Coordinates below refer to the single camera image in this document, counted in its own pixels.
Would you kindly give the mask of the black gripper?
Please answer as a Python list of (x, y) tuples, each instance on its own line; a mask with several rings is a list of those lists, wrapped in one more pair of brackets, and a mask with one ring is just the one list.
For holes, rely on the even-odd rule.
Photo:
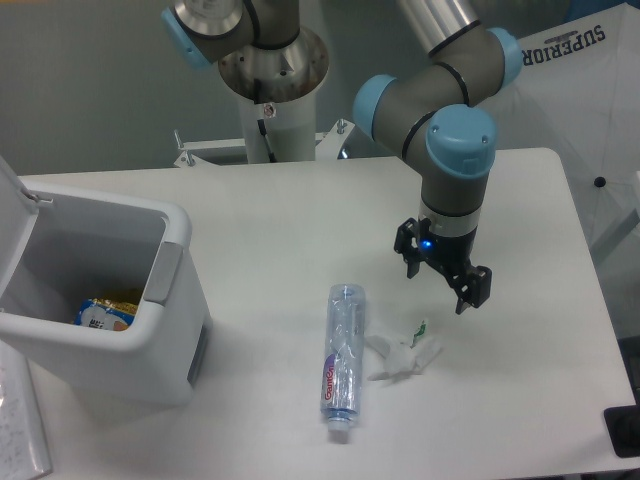
[(396, 231), (394, 251), (403, 257), (407, 277), (413, 278), (425, 261), (441, 273), (455, 291), (456, 314), (467, 308), (479, 308), (491, 294), (492, 270), (489, 267), (471, 264), (470, 255), (477, 229), (458, 237), (437, 235), (430, 230), (429, 219), (418, 221), (409, 218)]

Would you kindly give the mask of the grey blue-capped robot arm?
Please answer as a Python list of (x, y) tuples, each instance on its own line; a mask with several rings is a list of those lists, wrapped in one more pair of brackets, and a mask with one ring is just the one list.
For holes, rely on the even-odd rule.
[[(484, 27), (466, 1), (403, 1), (400, 9), (430, 65), (399, 80), (377, 75), (355, 96), (355, 125), (417, 172), (420, 213), (394, 248), (409, 276), (428, 265), (457, 295), (458, 311), (490, 296), (491, 270), (473, 265), (496, 151), (496, 126), (480, 103), (520, 73), (517, 40)], [(300, 22), (296, 1), (174, 1), (165, 28), (195, 69), (216, 66), (239, 101), (252, 163), (315, 156), (315, 95), (328, 72), (323, 41)]]

